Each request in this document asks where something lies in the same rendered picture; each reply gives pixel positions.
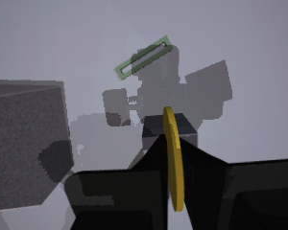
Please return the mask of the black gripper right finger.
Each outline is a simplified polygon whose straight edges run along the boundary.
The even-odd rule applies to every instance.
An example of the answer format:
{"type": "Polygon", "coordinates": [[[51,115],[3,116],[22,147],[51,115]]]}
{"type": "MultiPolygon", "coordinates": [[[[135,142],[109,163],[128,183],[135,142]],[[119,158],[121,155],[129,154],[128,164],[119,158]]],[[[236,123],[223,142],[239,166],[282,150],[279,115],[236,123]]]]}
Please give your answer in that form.
{"type": "Polygon", "coordinates": [[[193,230],[228,230],[237,193],[288,188],[288,158],[227,163],[180,138],[184,203],[193,230]]]}

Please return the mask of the gold coin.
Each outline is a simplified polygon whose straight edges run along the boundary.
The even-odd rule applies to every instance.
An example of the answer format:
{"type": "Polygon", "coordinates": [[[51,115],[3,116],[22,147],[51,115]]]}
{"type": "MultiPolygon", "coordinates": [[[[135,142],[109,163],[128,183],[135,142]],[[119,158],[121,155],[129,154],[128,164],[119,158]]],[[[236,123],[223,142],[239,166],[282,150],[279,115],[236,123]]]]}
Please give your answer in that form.
{"type": "Polygon", "coordinates": [[[165,106],[163,109],[163,133],[167,140],[171,201],[174,211],[178,212],[182,211],[184,202],[183,164],[177,123],[170,106],[165,106]]]}

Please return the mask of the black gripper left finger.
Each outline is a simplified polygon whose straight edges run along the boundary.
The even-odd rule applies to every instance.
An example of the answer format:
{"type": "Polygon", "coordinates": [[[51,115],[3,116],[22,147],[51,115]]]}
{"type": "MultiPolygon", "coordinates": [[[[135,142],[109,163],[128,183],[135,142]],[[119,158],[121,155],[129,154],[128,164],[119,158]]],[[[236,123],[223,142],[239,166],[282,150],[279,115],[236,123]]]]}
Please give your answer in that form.
{"type": "Polygon", "coordinates": [[[148,211],[154,230],[168,230],[168,150],[160,134],[130,170],[76,172],[64,192],[75,216],[81,211],[148,211]]]}

